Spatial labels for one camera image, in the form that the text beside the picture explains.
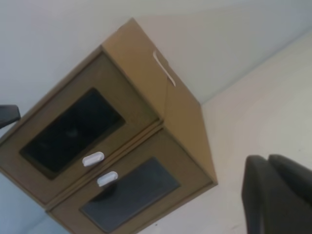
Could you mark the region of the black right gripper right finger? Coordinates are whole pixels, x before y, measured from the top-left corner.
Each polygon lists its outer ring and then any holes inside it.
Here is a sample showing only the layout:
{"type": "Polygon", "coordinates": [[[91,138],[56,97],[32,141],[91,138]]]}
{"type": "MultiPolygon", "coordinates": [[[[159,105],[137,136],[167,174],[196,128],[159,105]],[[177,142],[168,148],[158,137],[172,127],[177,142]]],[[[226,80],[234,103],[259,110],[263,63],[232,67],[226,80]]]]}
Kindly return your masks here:
{"type": "Polygon", "coordinates": [[[281,155],[248,156],[242,202],[249,234],[310,234],[312,171],[281,155]]]}

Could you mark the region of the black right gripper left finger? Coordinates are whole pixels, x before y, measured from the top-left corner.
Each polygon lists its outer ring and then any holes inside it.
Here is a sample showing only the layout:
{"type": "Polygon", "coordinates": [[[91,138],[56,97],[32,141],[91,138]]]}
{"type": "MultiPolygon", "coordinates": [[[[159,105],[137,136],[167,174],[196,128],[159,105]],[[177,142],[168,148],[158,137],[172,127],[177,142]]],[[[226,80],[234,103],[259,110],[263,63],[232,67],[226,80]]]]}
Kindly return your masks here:
{"type": "Polygon", "coordinates": [[[17,105],[0,105],[0,128],[4,128],[20,120],[20,111],[17,105]]]}

